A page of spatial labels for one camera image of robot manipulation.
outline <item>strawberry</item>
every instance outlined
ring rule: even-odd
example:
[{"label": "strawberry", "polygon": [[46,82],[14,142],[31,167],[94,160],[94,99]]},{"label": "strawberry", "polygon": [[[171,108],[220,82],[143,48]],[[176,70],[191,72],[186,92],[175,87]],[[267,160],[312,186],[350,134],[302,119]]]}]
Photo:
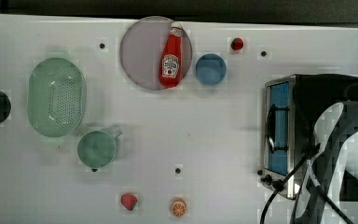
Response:
[{"label": "strawberry", "polygon": [[230,46],[234,50],[240,50],[243,48],[243,41],[241,38],[237,37],[231,42]]},{"label": "strawberry", "polygon": [[123,206],[130,211],[132,211],[137,202],[138,199],[130,193],[126,193],[121,196],[121,204],[123,204]]}]

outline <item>orange fruit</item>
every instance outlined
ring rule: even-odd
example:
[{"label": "orange fruit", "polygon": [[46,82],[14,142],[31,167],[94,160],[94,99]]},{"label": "orange fruit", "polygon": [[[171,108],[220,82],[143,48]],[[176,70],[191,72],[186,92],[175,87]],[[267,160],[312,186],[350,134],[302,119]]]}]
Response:
[{"label": "orange fruit", "polygon": [[176,199],[171,206],[171,212],[176,217],[181,217],[186,212],[186,203],[183,199]]}]

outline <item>green colander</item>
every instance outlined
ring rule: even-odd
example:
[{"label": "green colander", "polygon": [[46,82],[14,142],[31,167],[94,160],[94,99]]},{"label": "green colander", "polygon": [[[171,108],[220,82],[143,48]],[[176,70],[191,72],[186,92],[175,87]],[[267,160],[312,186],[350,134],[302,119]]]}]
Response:
[{"label": "green colander", "polygon": [[31,74],[28,120],[46,137],[62,137],[81,122],[86,109],[86,82],[71,62],[51,58]]}]

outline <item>mug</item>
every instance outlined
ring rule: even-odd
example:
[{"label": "mug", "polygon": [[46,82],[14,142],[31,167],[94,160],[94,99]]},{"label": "mug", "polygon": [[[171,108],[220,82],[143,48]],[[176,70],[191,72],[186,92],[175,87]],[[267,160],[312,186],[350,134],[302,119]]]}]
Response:
[{"label": "mug", "polygon": [[122,131],[112,135],[104,131],[91,131],[83,135],[77,145],[79,159],[93,172],[109,164],[117,154],[117,138]]}]

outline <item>blue bowl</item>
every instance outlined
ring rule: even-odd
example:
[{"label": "blue bowl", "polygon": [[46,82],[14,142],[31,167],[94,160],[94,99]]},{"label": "blue bowl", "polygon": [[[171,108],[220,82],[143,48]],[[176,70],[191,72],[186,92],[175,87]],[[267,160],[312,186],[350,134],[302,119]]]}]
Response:
[{"label": "blue bowl", "polygon": [[205,54],[196,64],[196,77],[204,85],[216,85],[226,76],[225,61],[218,55]]}]

